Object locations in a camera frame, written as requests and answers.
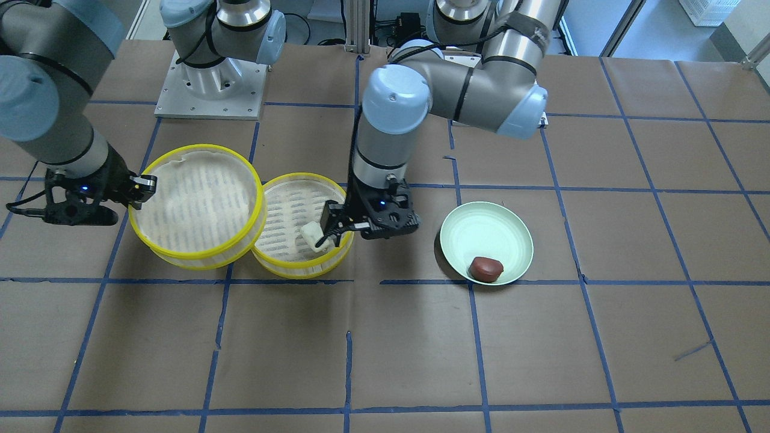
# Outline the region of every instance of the green bowl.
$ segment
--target green bowl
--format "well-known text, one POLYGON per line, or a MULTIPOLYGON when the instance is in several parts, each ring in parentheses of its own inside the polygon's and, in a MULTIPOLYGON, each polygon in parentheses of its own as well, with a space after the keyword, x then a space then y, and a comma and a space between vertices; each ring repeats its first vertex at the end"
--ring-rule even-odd
POLYGON ((518 280, 532 264, 534 247, 524 221, 495 203, 470 202, 458 206, 441 224, 441 250, 449 265, 468 280, 500 286, 518 280), (475 257, 489 257, 503 264, 503 273, 492 283, 470 275, 475 257))

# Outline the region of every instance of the light blue joint cap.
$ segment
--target light blue joint cap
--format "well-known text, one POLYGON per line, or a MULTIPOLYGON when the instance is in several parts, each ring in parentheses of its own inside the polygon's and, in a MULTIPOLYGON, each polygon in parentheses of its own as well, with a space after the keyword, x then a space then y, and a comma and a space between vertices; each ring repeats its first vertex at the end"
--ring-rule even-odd
POLYGON ((530 138, 540 125, 540 118, 545 111, 547 99, 548 91, 537 84, 533 85, 527 95, 511 111, 505 122, 500 125, 497 133, 517 139, 530 138))
POLYGON ((273 10, 273 16, 267 22, 265 35, 259 45, 255 63, 272 65, 278 62, 283 51, 283 40, 286 39, 286 17, 281 11, 273 10))
POLYGON ((404 65, 377 68, 363 92, 363 114, 379 131, 400 135, 417 128, 430 108, 430 87, 404 65))
MULTIPOLYGON (((393 54, 390 55, 392 59, 395 59, 396 56, 398 56, 403 50, 413 47, 424 47, 433 45, 431 41, 426 41, 425 39, 412 39, 410 41, 407 41, 405 44, 403 44, 399 49, 397 49, 393 54)), ((439 50, 438 48, 431 49, 432 52, 435 52, 436 55, 438 55, 442 60, 444 60, 444 54, 439 50)))
POLYGON ((113 59, 118 55, 118 48, 123 42, 126 30, 120 19, 107 6, 99 0, 53 0, 53 3, 67 9, 91 29, 94 35, 107 46, 113 59))
POLYGON ((0 136, 18 142, 38 139, 59 115, 59 92, 32 60, 0 55, 0 136))
POLYGON ((168 29, 185 25, 206 13, 212 3, 214 0, 161 0, 163 25, 168 29))
POLYGON ((425 14, 425 32, 428 34, 428 38, 431 41, 438 42, 438 36, 436 35, 436 27, 434 24, 434 13, 436 11, 436 0, 430 0, 428 2, 428 12, 425 14))

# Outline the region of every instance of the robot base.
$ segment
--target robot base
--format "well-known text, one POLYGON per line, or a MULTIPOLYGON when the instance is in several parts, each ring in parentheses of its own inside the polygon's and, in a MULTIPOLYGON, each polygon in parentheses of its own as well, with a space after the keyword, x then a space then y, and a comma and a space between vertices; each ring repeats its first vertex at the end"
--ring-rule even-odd
POLYGON ((259 120, 268 65, 232 59, 242 73, 237 92, 225 99, 201 99, 186 88, 185 73, 174 53, 155 107, 157 117, 174 119, 259 120))

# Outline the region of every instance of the black cable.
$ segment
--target black cable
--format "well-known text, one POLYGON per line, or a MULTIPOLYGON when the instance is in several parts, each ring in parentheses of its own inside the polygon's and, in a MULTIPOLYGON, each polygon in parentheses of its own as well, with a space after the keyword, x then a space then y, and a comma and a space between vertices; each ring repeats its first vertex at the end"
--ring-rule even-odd
POLYGON ((342 30, 345 32, 345 39, 347 39, 347 21, 345 20, 345 0, 340 0, 340 14, 342 15, 342 30))
MULTIPOLYGON (((38 163, 39 163, 39 161, 35 161, 35 165, 32 166, 32 170, 29 170, 29 175, 27 175, 27 179, 24 181, 24 185, 22 186, 22 190, 18 192, 18 196, 19 197, 23 196, 24 192, 27 190, 27 185, 29 184, 29 180, 32 178, 32 174, 35 172, 35 169, 38 167, 38 163)), ((37 194, 35 194, 33 196, 30 196, 30 197, 27 197, 27 198, 25 198, 23 200, 15 201, 13 203, 6 203, 5 204, 5 208, 9 212, 15 213, 16 215, 23 215, 25 217, 30 217, 31 216, 31 217, 42 218, 42 215, 29 215, 28 212, 27 212, 28 211, 27 209, 18 209, 17 206, 21 206, 22 204, 27 204, 27 203, 29 203, 29 202, 31 202, 33 200, 36 200, 36 199, 42 197, 43 195, 45 195, 45 190, 40 191, 39 193, 37 193, 37 194)))
MULTIPOLYGON (((209 6, 208 14, 211 14, 212 11, 214 11, 214 15, 218 12, 216 10, 216 2, 212 3, 211 6, 209 6)), ((179 63, 186 62, 187 59, 190 58, 191 55, 195 54, 196 51, 198 51, 198 48, 200 48, 200 44, 203 43, 203 41, 206 39, 206 36, 211 32, 211 24, 213 24, 213 20, 208 19, 208 16, 206 17, 206 30, 203 32, 203 34, 200 36, 200 39, 198 39, 198 42, 195 44, 195 48, 191 49, 190 52, 188 52, 186 55, 182 56, 179 55, 179 58, 176 60, 175 64, 178 65, 179 63)))
POLYGON ((319 41, 317 45, 343 45, 344 43, 345 39, 331 38, 319 41))
POLYGON ((305 39, 305 43, 303 43, 302 45, 307 45, 307 43, 310 42, 310 23, 305 19, 305 17, 303 17, 301 15, 298 15, 298 14, 284 13, 284 15, 296 16, 297 18, 299 18, 299 19, 301 19, 302 21, 305 22, 305 25, 307 26, 307 39, 305 39))
MULTIPOLYGON (((447 44, 430 44, 430 45, 426 45, 424 47, 420 47, 420 48, 415 49, 413 51, 409 51, 406 54, 399 55, 398 57, 396 57, 395 59, 391 60, 390 62, 391 63, 399 63, 399 62, 402 62, 404 59, 407 59, 407 58, 409 58, 409 57, 411 57, 413 55, 420 54, 421 52, 430 51, 431 49, 434 49, 434 48, 445 49, 448 46, 469 46, 469 45, 482 44, 482 43, 484 43, 486 41, 491 40, 492 38, 494 38, 495 36, 501 34, 502 32, 505 32, 508 29, 510 29, 510 27, 508 27, 508 25, 502 25, 500 28, 498 28, 494 32, 490 33, 489 35, 486 35, 483 38, 481 38, 481 39, 479 39, 477 41, 473 41, 473 42, 464 42, 464 43, 460 43, 460 44, 447 43, 447 44)), ((390 57, 390 54, 393 54, 393 51, 395 51, 395 50, 396 49, 393 48, 393 50, 388 54, 388 57, 390 57)))

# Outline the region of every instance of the floor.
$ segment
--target floor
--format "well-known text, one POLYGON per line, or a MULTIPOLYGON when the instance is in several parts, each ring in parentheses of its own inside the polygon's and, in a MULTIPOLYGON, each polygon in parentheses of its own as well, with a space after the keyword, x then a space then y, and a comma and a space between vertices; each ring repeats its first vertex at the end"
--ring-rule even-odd
MULTIPOLYGON (((172 52, 124 42, 85 111, 129 167, 217 143, 263 181, 344 182, 385 49, 288 45, 258 123, 156 119, 172 52)), ((546 129, 517 141, 429 116, 407 174, 421 228, 356 239, 318 280, 251 255, 174 267, 124 210, 113 227, 0 213, 0 431, 770 431, 770 96, 727 63, 541 71, 546 129), (435 247, 476 200, 532 232, 515 284, 469 284, 435 247)), ((41 188, 28 156, 0 151, 0 199, 41 188)))
MULTIPOLYGON (((570 3, 565 18, 578 55, 601 54, 629 3, 570 3)), ((713 31, 713 27, 693 25, 677 0, 647 0, 613 57, 722 62, 709 40, 713 31)))

